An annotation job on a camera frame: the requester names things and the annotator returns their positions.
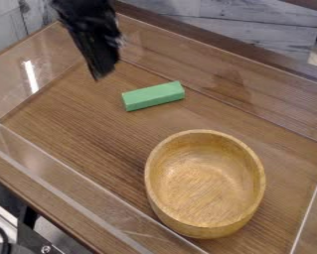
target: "black cable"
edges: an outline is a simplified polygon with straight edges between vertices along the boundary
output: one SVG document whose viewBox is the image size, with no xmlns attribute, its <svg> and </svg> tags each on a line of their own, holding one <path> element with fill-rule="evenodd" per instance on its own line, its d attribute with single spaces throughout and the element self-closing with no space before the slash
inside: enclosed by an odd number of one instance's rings
<svg viewBox="0 0 317 254">
<path fill-rule="evenodd" d="M 1 254 L 9 254 L 9 243 L 7 243 L 7 236 L 2 230 L 2 228 L 0 227 L 0 235 L 2 237 L 2 250 L 1 250 Z"/>
</svg>

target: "green block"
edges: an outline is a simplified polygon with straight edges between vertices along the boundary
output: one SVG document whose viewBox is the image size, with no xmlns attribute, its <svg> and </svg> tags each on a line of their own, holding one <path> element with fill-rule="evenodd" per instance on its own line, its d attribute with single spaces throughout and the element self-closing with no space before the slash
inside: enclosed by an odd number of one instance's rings
<svg viewBox="0 0 317 254">
<path fill-rule="evenodd" d="M 133 111 L 183 98 L 184 88 L 179 81 L 121 93 L 125 111 Z"/>
</svg>

